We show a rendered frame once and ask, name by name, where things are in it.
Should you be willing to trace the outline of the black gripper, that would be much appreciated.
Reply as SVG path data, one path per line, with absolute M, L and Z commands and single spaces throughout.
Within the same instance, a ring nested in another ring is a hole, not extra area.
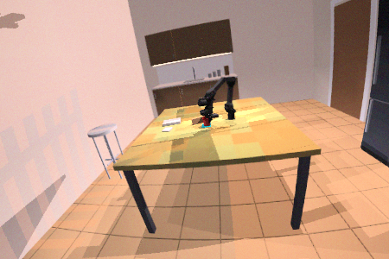
M 213 106 L 205 106 L 209 109 L 209 114 L 206 114 L 205 117 L 208 119 L 208 123 L 212 121 L 213 118 L 219 117 L 219 114 L 213 112 Z

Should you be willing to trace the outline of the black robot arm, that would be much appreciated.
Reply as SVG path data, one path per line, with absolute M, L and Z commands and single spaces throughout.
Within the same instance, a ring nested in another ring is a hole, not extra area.
M 235 113 L 236 110 L 234 109 L 233 105 L 233 85 L 235 84 L 236 78 L 235 77 L 222 77 L 220 80 L 208 91 L 206 91 L 206 94 L 203 98 L 199 98 L 198 105 L 199 106 L 213 106 L 214 98 L 216 92 L 218 89 L 224 84 L 224 82 L 227 82 L 228 84 L 228 93 L 227 93 L 227 102 L 225 104 L 225 110 L 228 112 L 227 117 L 229 120 L 236 119 Z M 204 110 L 200 111 L 200 114 L 202 116 L 205 116 L 206 114 L 209 114 L 209 109 L 205 107 Z

